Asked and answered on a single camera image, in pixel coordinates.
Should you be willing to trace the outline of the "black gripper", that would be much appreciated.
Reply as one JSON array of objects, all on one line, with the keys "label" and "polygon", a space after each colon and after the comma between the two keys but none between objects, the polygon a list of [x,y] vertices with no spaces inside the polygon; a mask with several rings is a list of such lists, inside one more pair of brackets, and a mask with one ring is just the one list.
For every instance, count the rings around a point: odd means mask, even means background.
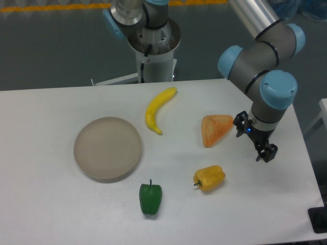
[{"label": "black gripper", "polygon": [[237,138],[246,134],[252,140],[258,153],[255,159],[256,161],[263,160],[264,162],[269,162],[275,158],[278,147],[269,143],[270,135],[273,133],[274,129],[264,131],[255,128],[253,126],[253,121],[251,119],[249,120],[246,111],[242,111],[235,116],[233,125],[237,130]]}]

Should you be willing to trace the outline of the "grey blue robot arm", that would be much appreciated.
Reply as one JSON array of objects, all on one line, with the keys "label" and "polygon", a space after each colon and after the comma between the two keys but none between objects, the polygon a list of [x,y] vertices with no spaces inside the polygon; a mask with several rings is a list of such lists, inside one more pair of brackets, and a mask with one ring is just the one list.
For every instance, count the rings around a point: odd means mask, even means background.
[{"label": "grey blue robot arm", "polygon": [[[277,66],[304,46],[303,30],[284,24],[267,1],[229,1],[255,45],[243,49],[233,45],[218,61],[218,71],[251,101],[250,111],[236,115],[237,135],[247,135],[258,159],[269,162],[277,146],[269,142],[297,93],[297,81]],[[125,38],[135,52],[140,83],[173,80],[173,53],[181,32],[168,17],[167,1],[112,1],[103,11],[105,22],[117,38]]]}]

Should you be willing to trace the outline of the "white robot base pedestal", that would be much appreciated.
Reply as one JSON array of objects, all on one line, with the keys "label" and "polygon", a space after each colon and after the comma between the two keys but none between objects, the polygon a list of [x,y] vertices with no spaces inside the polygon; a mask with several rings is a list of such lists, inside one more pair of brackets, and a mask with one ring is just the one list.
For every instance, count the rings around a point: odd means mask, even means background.
[{"label": "white robot base pedestal", "polygon": [[135,53],[137,72],[95,83],[96,86],[173,81],[177,62],[174,51],[181,41],[180,28],[173,19],[168,18],[156,30],[141,28],[127,40]]}]

